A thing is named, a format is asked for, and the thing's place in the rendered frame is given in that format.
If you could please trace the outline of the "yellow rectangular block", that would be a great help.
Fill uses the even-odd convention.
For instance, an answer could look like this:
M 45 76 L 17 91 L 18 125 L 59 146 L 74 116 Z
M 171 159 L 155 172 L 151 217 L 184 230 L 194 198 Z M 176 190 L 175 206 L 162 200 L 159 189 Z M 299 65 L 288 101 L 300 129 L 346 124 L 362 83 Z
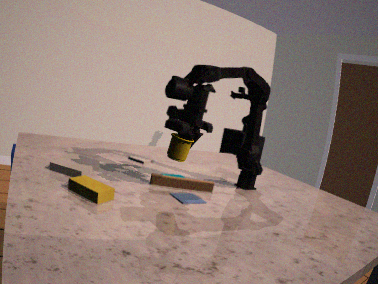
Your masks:
M 97 204 L 114 200 L 115 188 L 86 175 L 69 178 L 68 189 Z

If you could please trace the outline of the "brown wooden bar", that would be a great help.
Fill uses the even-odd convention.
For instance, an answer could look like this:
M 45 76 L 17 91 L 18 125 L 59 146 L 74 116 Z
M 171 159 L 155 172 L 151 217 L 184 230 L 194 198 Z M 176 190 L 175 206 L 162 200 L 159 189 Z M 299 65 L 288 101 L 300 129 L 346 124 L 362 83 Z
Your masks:
M 156 173 L 151 173 L 150 184 L 203 192 L 212 192 L 214 186 L 213 181 L 184 179 Z

